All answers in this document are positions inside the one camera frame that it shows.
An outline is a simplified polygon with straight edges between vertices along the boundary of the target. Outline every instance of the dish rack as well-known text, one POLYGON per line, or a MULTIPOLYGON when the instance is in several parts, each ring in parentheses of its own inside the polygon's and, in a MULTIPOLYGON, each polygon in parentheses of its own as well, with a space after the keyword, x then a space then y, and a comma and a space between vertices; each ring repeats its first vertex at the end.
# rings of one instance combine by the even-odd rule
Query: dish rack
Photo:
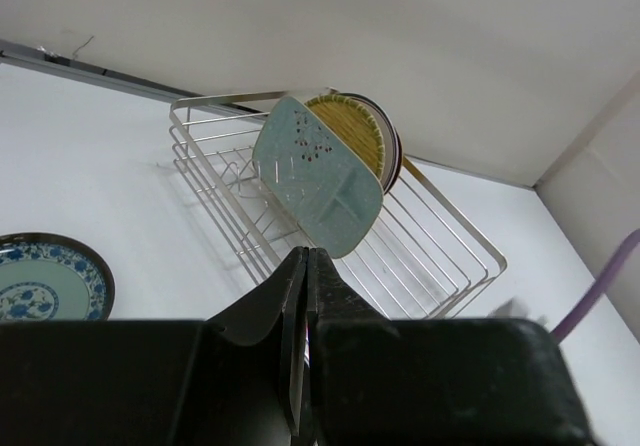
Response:
MULTIPOLYGON (((304 101, 305 94, 316 95, 271 91, 171 105, 174 164, 231 248, 231 263, 256 285, 291 248, 313 246, 251 160, 269 114, 265 102, 287 95, 304 101), (249 103, 252 109, 235 106, 249 103)), ((335 264, 351 287, 394 319, 455 316, 507 267, 500 251, 406 156, 373 228, 335 264)))

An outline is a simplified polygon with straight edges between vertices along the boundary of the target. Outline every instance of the woven pattern plate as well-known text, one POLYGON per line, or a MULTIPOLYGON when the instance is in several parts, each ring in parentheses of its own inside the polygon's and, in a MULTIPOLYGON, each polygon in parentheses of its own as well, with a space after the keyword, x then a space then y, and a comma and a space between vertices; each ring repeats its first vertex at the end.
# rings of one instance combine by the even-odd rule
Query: woven pattern plate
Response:
POLYGON ((382 178, 384 140, 378 123, 364 106, 338 94, 313 98, 306 106, 362 159, 378 179, 382 178))

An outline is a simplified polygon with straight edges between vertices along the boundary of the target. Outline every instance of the blue and white plate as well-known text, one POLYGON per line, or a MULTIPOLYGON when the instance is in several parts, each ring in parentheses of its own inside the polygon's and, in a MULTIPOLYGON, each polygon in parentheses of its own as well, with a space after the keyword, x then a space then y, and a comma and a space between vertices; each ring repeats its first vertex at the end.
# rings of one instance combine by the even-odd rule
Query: blue and white plate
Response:
POLYGON ((0 237, 0 321, 106 319, 115 288, 104 260, 64 236, 0 237))

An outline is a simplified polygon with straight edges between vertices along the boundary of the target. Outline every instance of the plate rim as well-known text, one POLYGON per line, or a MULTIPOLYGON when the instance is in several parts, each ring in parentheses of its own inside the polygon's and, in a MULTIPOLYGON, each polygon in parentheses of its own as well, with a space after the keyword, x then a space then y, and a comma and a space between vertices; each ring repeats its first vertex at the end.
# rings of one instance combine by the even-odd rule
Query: plate rim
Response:
POLYGON ((387 130, 390 133, 390 136, 392 137, 393 144, 391 146, 393 151, 393 159, 392 159, 393 164, 391 168, 391 174, 389 175, 388 178, 386 178, 387 180, 383 185, 384 193, 387 194, 389 191, 391 191, 391 188, 393 188, 393 186, 396 184, 396 181, 398 180, 398 177, 400 176, 400 172, 402 170, 402 156, 403 156, 402 141, 400 140, 400 135, 398 134, 398 130, 391 122, 391 119, 389 118, 389 115, 385 112, 385 110, 382 109, 382 107, 378 103, 376 103, 374 100, 372 100, 368 96, 365 96, 359 93, 342 92, 342 91, 339 94, 346 96, 348 98, 351 98, 355 101, 359 101, 362 104, 366 104, 370 108, 374 109, 382 117, 384 126, 387 128, 387 130))
POLYGON ((100 274, 102 274, 102 276, 104 277, 106 288, 104 308, 102 310, 102 314, 99 318, 96 319, 96 321, 102 321, 109 318, 116 296, 115 281, 113 279, 113 273, 107 265, 107 262, 93 248, 78 241, 77 239, 73 239, 68 236, 44 232, 11 233, 0 236, 0 246, 10 243, 58 244, 69 249, 73 249, 78 253, 83 254, 87 259, 91 260, 96 265, 96 268, 98 268, 100 274))

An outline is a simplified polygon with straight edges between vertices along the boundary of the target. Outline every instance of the purple cable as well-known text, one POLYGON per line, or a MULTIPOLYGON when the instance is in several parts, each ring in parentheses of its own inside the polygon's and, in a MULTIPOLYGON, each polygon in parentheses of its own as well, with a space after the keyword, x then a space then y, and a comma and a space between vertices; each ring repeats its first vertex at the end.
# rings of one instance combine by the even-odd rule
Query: purple cable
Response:
POLYGON ((607 262, 587 293, 553 330, 552 334, 558 342, 562 341, 573 331, 573 328, 582 321, 582 318, 584 318, 596 302, 598 302, 600 296, 609 289, 609 286, 611 286, 614 279, 616 279, 625 261, 629 258, 638 243, 640 243, 640 229, 636 229, 620 243, 620 246, 618 246, 616 252, 613 253, 613 256, 611 256, 609 262, 607 262))

